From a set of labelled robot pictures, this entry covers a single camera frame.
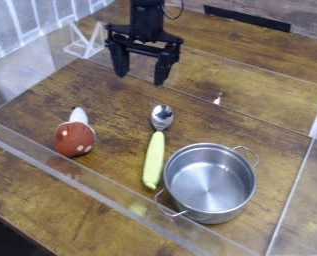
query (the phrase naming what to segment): mushroom cap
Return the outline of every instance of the mushroom cap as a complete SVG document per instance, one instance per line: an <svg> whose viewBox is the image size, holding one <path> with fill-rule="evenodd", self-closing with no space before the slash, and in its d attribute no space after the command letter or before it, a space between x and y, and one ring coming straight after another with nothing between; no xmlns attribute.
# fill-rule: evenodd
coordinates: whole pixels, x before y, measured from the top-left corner
<svg viewBox="0 0 317 256"><path fill-rule="evenodd" d="M80 122L65 122L56 128L55 150L67 157L80 156L94 147L95 132Z"/></svg>

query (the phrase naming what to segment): metal spoon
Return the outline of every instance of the metal spoon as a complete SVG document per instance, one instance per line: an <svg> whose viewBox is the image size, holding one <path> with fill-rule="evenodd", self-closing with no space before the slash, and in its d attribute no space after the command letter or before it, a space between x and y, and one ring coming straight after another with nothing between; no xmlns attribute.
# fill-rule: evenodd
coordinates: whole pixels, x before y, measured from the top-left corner
<svg viewBox="0 0 317 256"><path fill-rule="evenodd" d="M148 144L146 160L143 166L143 184L150 189L155 189L159 183L163 169L164 136L163 129L168 127L174 120L174 113L167 105L158 105L151 112L151 123L156 129Z"/></svg>

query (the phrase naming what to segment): white mushroom stem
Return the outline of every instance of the white mushroom stem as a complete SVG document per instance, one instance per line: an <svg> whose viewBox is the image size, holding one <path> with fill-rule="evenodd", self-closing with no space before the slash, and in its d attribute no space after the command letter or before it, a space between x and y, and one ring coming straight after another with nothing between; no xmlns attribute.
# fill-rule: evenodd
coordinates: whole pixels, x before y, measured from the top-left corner
<svg viewBox="0 0 317 256"><path fill-rule="evenodd" d="M69 115L68 122L80 122L84 125L88 125L88 117L84 110L80 107L76 107Z"/></svg>

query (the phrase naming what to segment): wooden table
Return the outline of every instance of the wooden table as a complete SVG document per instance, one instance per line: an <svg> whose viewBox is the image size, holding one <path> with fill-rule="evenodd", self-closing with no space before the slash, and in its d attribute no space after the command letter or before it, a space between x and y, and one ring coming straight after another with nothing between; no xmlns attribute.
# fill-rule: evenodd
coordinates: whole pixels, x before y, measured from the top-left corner
<svg viewBox="0 0 317 256"><path fill-rule="evenodd" d="M188 28L183 23L187 18L192 20ZM81 22L85 29L89 22L89 19ZM301 51L302 45L310 42L315 46L317 42L191 12L186 12L174 24L168 23L167 28L184 37L190 47L250 64L263 63L265 68L277 71L285 71L282 66L287 65L289 75L298 74L301 78L317 82L317 76L313 75L317 73L317 60L313 59L317 58L317 49L311 48L313 52ZM289 44L298 45L298 48L283 47ZM299 56L295 56L298 52L302 63L306 63L306 72L301 73ZM191 66L195 73L202 72L202 68L211 61L198 53L199 51L192 54L190 50L184 54L184 61L196 60L199 64ZM176 73L172 74L174 82L168 86L155 88L151 83L135 77L126 76L119 79L112 70L102 65L76 60L0 108L0 124L52 148L56 125L67 120L72 106L83 107L98 139L89 154L73 160L152 198L155 192L148 191L140 182L144 152L152 134L148 115L155 104L168 104L175 112L175 121L164 132L166 158L178 148L196 142L214 142L228 147L244 145L260 157L260 164L255 169L256 193L243 213L228 223L206 227L262 255L310 142L305 134L315 115L317 85L306 84L307 89L303 91L294 80L282 79L285 91L281 94L285 97L278 98L281 87L277 82L281 80L275 80L265 71L260 73L256 69L247 70L247 66L235 66L238 82L239 79L246 81L247 74L252 81L274 81L269 83L273 89L266 87L260 91L266 98L278 98L286 109L298 113L299 118L305 118L306 125L297 129L298 118L286 118L286 111L279 111L278 104L266 106L258 101L243 106L248 101L239 101L240 95L232 86L211 84L211 80L204 77L198 77L195 83L186 79L187 70L190 71L180 69L178 76L174 75ZM224 79L226 76L222 75L220 84L224 84ZM238 102L232 108L214 105L206 98L207 90L218 90L218 86L224 96L230 96L227 102ZM297 112L294 109L306 103L309 108ZM9 166L19 166L15 177ZM168 198L163 203L170 206ZM144 227L3 151L0 218L61 255L124 255L124 251L127 255L187 254L163 237L151 234Z"/></svg>

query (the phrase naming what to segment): pot handle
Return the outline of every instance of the pot handle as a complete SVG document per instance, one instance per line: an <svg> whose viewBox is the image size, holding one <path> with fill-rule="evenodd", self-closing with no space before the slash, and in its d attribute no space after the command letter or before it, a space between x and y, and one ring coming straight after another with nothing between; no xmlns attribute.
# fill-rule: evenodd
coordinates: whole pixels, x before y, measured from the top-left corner
<svg viewBox="0 0 317 256"><path fill-rule="evenodd" d="M159 197L159 195L163 193L163 191L164 191L164 188L163 188L163 189L156 193L156 195L154 196L155 206L158 207L158 209L160 210L160 212L162 212L164 215L167 215L168 217L171 217L171 218L174 218L174 217L176 217L176 216L179 216L179 215L187 213L188 210L182 211L182 212L178 212L178 213L175 213L175 214L170 214L170 213L167 213L167 212L163 210L162 206L160 206L159 203L158 203L158 197Z"/></svg>
<svg viewBox="0 0 317 256"><path fill-rule="evenodd" d="M250 150L248 148L246 148L246 147L243 147L243 146L236 146L236 147L234 147L232 149L234 150L236 150L236 149L239 149L239 148L242 148L242 149L244 149L244 150L247 150L250 153L251 153L251 155L255 157L255 163L252 164L252 168L256 166L256 164L259 163L259 157L258 157L258 155L254 153L254 151L252 150Z"/></svg>

